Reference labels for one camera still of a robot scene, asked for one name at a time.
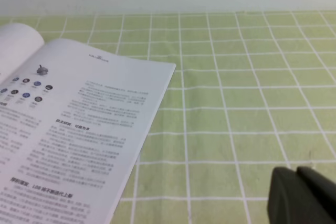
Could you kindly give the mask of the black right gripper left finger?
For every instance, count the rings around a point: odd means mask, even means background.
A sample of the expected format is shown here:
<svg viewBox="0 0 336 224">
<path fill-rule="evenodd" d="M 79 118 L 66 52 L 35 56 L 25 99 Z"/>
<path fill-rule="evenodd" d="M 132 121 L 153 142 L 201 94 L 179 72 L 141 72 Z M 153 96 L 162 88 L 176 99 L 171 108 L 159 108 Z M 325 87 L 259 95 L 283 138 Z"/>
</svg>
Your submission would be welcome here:
<svg viewBox="0 0 336 224">
<path fill-rule="evenodd" d="M 335 223 L 335 208 L 324 208 L 297 170 L 272 171 L 267 213 L 270 223 Z"/>
</svg>

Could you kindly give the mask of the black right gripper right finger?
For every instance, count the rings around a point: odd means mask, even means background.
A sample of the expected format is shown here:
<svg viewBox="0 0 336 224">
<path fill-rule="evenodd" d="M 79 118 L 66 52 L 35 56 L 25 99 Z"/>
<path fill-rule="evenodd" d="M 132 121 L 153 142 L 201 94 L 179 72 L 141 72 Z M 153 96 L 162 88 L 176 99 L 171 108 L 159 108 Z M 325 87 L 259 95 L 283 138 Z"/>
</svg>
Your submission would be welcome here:
<svg viewBox="0 0 336 224">
<path fill-rule="evenodd" d="M 324 208 L 335 208 L 335 183 L 310 167 L 300 166 L 297 174 Z"/>
</svg>

